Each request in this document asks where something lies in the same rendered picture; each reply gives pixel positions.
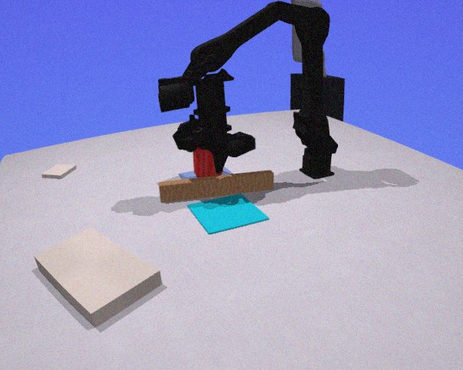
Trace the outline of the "brown wooden bar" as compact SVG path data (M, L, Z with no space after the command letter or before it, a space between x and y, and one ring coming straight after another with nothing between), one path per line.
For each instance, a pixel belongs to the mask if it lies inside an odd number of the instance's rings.
M274 190L271 170L159 182L161 202Z

